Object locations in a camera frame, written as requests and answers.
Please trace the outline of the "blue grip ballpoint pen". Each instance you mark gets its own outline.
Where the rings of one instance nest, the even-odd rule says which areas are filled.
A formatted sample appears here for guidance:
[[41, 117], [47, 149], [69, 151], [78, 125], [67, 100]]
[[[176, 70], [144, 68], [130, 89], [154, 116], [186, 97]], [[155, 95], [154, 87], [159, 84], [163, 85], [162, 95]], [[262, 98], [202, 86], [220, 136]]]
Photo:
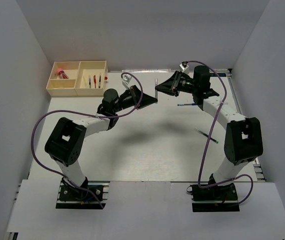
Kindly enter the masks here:
[[197, 106], [195, 103], [179, 103], [177, 104], [178, 107], [186, 107], [186, 106]]

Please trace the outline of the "dark blue gel pen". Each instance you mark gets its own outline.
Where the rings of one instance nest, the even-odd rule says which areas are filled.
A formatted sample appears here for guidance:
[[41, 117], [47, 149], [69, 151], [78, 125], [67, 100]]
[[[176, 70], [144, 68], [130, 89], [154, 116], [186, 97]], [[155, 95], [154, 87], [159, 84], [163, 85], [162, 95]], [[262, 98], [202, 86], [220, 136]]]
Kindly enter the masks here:
[[98, 88], [101, 88], [101, 83], [102, 83], [102, 73], [99, 73], [99, 80], [98, 80]]

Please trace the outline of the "green gel pen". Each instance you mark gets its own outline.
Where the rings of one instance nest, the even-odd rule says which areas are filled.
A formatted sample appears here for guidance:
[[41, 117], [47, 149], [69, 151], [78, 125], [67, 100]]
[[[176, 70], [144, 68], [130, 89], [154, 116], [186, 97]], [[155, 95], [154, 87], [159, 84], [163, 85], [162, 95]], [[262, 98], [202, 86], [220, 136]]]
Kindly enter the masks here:
[[210, 139], [210, 140], [213, 141], [214, 143], [216, 143], [216, 144], [219, 143], [218, 140], [216, 140], [216, 139], [214, 139], [214, 138], [212, 138], [212, 137], [209, 137], [209, 135], [208, 135], [207, 133], [201, 131], [200, 129], [198, 129], [198, 128], [195, 127], [194, 130], [197, 131], [198, 133], [200, 133], [201, 135], [205, 136], [206, 138]]

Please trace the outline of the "red ballpoint pen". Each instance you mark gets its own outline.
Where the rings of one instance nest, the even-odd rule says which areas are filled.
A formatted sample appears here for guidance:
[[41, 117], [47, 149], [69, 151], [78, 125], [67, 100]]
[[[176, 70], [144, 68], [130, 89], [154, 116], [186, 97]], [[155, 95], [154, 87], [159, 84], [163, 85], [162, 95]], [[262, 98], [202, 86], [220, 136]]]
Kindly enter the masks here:
[[94, 88], [97, 88], [96, 75], [93, 76]]

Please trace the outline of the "black gel pen clear cap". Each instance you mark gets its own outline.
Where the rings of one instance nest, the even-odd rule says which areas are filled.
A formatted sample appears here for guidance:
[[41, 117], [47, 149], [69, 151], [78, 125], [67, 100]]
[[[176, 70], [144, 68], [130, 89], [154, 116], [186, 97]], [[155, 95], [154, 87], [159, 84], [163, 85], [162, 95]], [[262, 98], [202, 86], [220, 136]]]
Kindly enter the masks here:
[[88, 88], [92, 88], [92, 84], [91, 84], [91, 76], [88, 76]]

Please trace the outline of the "pink capped marker tube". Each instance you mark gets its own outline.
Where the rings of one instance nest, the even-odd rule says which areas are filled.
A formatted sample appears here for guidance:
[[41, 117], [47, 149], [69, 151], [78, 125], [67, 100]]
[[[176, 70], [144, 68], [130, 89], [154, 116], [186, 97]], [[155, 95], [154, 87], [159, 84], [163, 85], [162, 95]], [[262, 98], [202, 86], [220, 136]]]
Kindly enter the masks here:
[[65, 73], [65, 71], [62, 68], [58, 68], [56, 73], [60, 79], [69, 79], [69, 77], [67, 76], [67, 74]]

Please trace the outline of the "yellow highlighter pen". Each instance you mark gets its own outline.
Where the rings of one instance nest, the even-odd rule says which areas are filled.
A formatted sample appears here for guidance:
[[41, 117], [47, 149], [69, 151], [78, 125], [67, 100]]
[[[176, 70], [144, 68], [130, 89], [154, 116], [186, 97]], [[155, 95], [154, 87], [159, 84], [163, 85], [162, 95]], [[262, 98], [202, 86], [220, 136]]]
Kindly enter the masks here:
[[85, 86], [86, 88], [88, 88], [88, 87], [89, 87], [89, 85], [88, 85], [88, 82], [87, 82], [87, 80], [86, 80], [86, 78], [85, 78], [85, 77], [83, 77], [83, 82], [84, 82], [84, 86]]

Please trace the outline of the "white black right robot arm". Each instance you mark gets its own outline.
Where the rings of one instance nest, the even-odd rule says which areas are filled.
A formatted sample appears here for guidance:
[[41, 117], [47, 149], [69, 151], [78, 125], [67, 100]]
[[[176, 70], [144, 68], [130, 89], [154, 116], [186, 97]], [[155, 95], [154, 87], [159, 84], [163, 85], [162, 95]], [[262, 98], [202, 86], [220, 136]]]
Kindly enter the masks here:
[[226, 96], [211, 88], [210, 78], [214, 72], [206, 65], [198, 65], [190, 77], [184, 73], [187, 63], [181, 64], [180, 71], [166, 81], [158, 84], [155, 90], [177, 97], [179, 93], [192, 94], [193, 102], [202, 111], [213, 117], [210, 132], [219, 123], [225, 130], [225, 157], [219, 168], [211, 174], [207, 184], [192, 186], [195, 201], [223, 201], [231, 191], [240, 171], [250, 162], [263, 154], [263, 141], [260, 121], [248, 118], [226, 104]]

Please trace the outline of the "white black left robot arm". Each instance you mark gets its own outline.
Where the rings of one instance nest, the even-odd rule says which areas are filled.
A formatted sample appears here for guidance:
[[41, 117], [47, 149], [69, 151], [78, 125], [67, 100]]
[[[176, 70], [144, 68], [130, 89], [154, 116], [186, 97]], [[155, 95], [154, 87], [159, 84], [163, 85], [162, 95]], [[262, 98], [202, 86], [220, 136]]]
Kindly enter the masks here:
[[83, 200], [88, 193], [88, 179], [83, 174], [78, 158], [84, 139], [92, 134], [112, 129], [117, 121], [117, 112], [139, 104], [138, 109], [157, 103], [155, 97], [142, 93], [133, 85], [121, 95], [110, 88], [103, 94], [97, 113], [102, 117], [86, 117], [70, 120], [62, 117], [58, 120], [45, 144], [45, 152], [58, 164], [63, 183], [77, 200]]

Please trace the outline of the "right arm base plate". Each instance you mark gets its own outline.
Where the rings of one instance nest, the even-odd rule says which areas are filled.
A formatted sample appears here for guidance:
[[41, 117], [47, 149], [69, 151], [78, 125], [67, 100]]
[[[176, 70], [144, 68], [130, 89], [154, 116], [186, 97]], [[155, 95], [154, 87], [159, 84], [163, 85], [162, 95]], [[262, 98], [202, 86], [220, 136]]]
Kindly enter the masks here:
[[197, 184], [187, 187], [191, 195], [194, 213], [239, 212], [239, 201], [235, 184], [200, 188]]

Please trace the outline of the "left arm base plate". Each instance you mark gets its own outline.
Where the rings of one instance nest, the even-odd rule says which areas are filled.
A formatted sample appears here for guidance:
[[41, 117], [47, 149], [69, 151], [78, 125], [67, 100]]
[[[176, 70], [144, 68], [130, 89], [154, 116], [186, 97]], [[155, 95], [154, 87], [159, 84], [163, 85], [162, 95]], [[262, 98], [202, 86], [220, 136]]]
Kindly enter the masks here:
[[[87, 188], [92, 191], [100, 201], [101, 205], [105, 207], [109, 195], [109, 182], [94, 182], [90, 181]], [[95, 197], [88, 192], [77, 196], [77, 192], [72, 190], [72, 187], [67, 183], [60, 182], [58, 189], [56, 209], [67, 210], [102, 210], [103, 208], [95, 199]]]

